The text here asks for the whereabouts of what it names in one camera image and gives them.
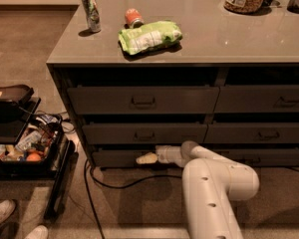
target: silver can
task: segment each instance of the silver can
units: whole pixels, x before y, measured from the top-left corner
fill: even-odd
[[[96,0],[81,0],[87,16],[88,27],[91,32],[101,31],[100,14]]]

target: snack bag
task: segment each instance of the snack bag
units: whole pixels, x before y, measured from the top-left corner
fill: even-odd
[[[122,49],[130,55],[168,48],[181,39],[181,31],[172,21],[157,21],[119,32]]]

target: person's foot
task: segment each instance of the person's foot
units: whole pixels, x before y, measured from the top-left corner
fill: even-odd
[[[16,203],[13,200],[4,200],[0,203],[0,224],[10,217],[16,208]]]
[[[43,225],[39,225],[33,229],[25,239],[48,239],[48,228]]]

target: power cord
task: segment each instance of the power cord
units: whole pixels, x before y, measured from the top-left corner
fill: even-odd
[[[102,237],[102,239],[106,239],[105,236],[104,236],[104,233],[103,233],[103,228],[102,228],[102,225],[101,225],[98,213],[97,213],[97,211],[96,211],[96,209],[94,207],[94,203],[93,203],[93,200],[92,200],[92,197],[91,197],[90,187],[89,187],[89,183],[88,183],[88,180],[87,180],[88,168],[89,168],[88,160],[86,160],[85,165],[84,165],[84,180],[85,180],[86,189],[87,189],[88,196],[89,196],[90,205],[91,205],[94,217],[96,219],[96,222],[98,224],[98,229],[99,229],[99,231],[101,233],[101,237]],[[90,167],[90,175],[91,175],[91,178],[93,179],[94,182],[97,182],[97,183],[99,183],[99,184],[101,184],[101,185],[103,185],[105,187],[112,188],[112,189],[124,189],[124,188],[128,188],[128,187],[136,185],[137,183],[140,183],[140,182],[142,182],[144,180],[151,179],[151,178],[157,178],[157,177],[181,178],[181,176],[168,175],[168,174],[153,175],[153,176],[148,176],[148,177],[144,177],[144,178],[138,179],[138,180],[136,180],[136,181],[134,181],[134,182],[132,182],[130,184],[126,184],[126,185],[123,185],[123,186],[112,186],[112,185],[105,184],[102,181],[98,180],[96,177],[94,177],[93,171],[94,170]]]

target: drawer handle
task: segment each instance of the drawer handle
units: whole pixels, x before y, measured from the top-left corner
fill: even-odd
[[[273,132],[259,132],[258,133],[259,139],[260,140],[270,140],[270,139],[275,139],[279,138],[280,134],[278,131],[273,131]]]
[[[294,106],[299,104],[299,98],[280,97],[280,101],[286,106]]]
[[[154,132],[150,132],[150,133],[136,132],[134,134],[134,140],[136,140],[136,141],[152,141],[152,140],[155,140],[155,134],[154,134]]]
[[[131,105],[137,109],[151,109],[155,107],[155,97],[153,96],[133,96]]]

